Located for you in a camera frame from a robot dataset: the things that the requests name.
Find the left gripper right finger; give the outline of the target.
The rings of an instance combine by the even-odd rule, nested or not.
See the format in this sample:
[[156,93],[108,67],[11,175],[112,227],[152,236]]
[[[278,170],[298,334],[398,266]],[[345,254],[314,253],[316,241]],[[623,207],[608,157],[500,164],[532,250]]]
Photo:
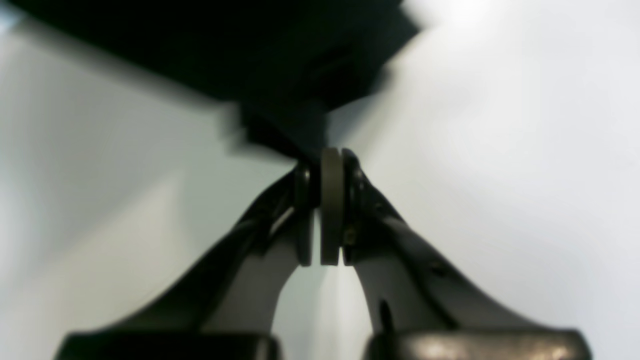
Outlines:
[[470,281],[398,214],[342,150],[342,250],[365,295],[365,360],[590,360],[576,329],[539,324]]

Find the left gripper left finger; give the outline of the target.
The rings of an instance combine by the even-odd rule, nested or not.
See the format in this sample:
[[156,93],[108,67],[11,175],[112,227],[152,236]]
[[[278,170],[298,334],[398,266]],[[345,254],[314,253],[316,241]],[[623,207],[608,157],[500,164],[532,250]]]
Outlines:
[[313,172],[299,162],[165,292],[98,330],[69,333],[58,360],[281,360],[279,297],[313,257]]

